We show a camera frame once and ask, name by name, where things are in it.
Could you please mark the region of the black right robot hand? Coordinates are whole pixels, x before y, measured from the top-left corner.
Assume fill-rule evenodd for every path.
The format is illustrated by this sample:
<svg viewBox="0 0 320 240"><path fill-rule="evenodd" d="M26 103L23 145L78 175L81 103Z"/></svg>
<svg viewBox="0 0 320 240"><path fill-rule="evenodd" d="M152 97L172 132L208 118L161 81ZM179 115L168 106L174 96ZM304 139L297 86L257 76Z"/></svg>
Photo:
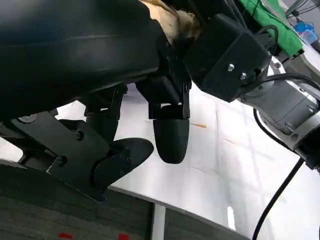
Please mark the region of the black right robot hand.
<svg viewBox="0 0 320 240"><path fill-rule="evenodd" d="M236 0L164 0L164 2L176 10L193 13L202 24L217 14L223 14L244 28L248 28Z"/></svg>

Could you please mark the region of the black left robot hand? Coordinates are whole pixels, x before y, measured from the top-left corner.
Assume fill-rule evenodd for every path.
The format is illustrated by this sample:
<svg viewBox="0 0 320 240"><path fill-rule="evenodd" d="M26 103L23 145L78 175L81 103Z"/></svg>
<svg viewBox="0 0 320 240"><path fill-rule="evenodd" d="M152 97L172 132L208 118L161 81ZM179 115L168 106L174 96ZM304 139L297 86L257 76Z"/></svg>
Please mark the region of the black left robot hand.
<svg viewBox="0 0 320 240"><path fill-rule="evenodd" d="M127 85L148 102L155 143L115 140ZM191 79L138 0L3 0L0 135L44 171L101 203L157 150L183 161Z"/></svg>

